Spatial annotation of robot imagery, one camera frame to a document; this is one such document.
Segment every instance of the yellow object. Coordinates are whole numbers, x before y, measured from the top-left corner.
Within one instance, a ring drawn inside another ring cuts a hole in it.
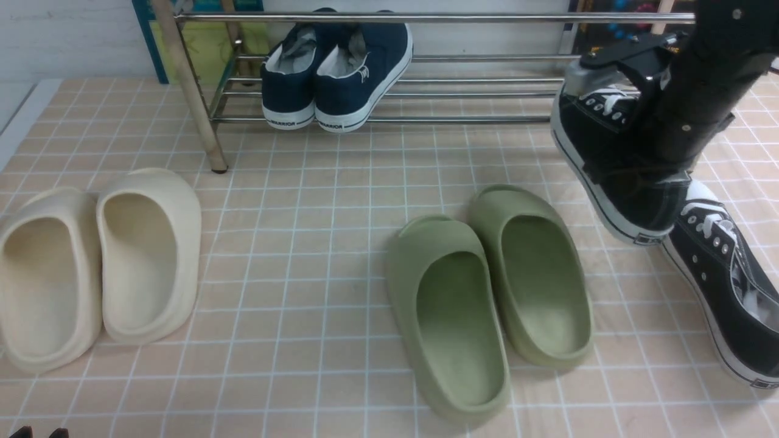
[[[157,22],[151,22],[154,43],[160,51],[165,75],[170,83],[178,83],[175,68],[167,49],[162,43],[162,31]],[[268,39],[265,25],[244,23],[241,25],[247,52],[265,54],[268,52]],[[224,67],[230,59],[232,48],[227,28],[222,23],[187,23],[183,30],[184,42],[198,80],[203,84],[217,84],[222,77]]]

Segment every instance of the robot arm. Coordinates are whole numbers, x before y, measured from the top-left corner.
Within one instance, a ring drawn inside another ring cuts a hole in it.
[[[643,35],[582,56],[563,92],[581,96],[627,77],[641,97],[623,139],[645,157],[691,163],[779,54],[779,0],[698,0],[695,15],[689,37]]]

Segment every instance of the shoe rack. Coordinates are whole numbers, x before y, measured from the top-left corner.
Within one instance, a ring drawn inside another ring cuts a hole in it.
[[[162,30],[166,49],[173,60],[179,83],[195,120],[203,141],[211,170],[217,174],[225,173],[228,163],[224,159],[221,145],[216,134],[217,127],[223,123],[263,123],[261,116],[225,114],[228,99],[246,99],[262,97],[258,90],[247,90],[243,85],[258,84],[262,80],[252,72],[258,72],[259,64],[266,54],[248,53],[242,43],[239,23],[304,23],[304,22],[340,22],[340,23],[694,23],[691,13],[645,13],[645,12],[563,12],[544,14],[450,14],[450,13],[320,13],[320,12],[235,12],[233,0],[221,0],[219,13],[193,13],[192,0],[179,0],[173,5],[171,0],[151,0],[154,14]],[[225,23],[227,32],[233,40],[233,55],[225,67],[224,74],[217,85],[216,93],[210,103],[206,102],[197,75],[192,68],[192,60],[184,44],[182,28],[186,23]],[[539,55],[414,55],[412,62],[510,62],[516,64],[530,62],[565,62],[578,58],[576,55],[539,54]],[[401,78],[399,83],[419,83],[426,86],[423,90],[399,92],[391,90],[384,98],[396,99],[542,99],[554,97],[557,87],[562,84],[561,76],[536,77],[425,77],[415,79]],[[442,85],[482,85],[478,91],[436,90]],[[528,86],[527,89],[512,88],[501,90],[500,86]],[[428,117],[371,117],[371,123],[431,124],[431,125],[513,125],[527,123],[548,123],[549,114],[538,115],[476,115],[476,116],[428,116]]]

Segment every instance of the cream slide sandal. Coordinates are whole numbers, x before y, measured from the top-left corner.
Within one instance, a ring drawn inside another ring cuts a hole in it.
[[[100,333],[95,201],[61,187],[35,196],[0,231],[0,332],[11,363],[43,373]]]
[[[103,322],[123,344],[178,329],[197,295],[200,202],[172,171],[147,168],[113,181],[97,201],[103,249]]]

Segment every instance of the green slide sandal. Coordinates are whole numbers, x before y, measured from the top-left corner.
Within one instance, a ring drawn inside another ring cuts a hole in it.
[[[581,363],[593,321],[579,256],[551,205],[513,185],[491,185],[471,201],[468,223],[485,247],[506,334],[528,362]]]
[[[484,249],[463,222],[418,217],[390,242],[389,300],[420,393],[455,423],[487,421],[508,402],[509,367]]]

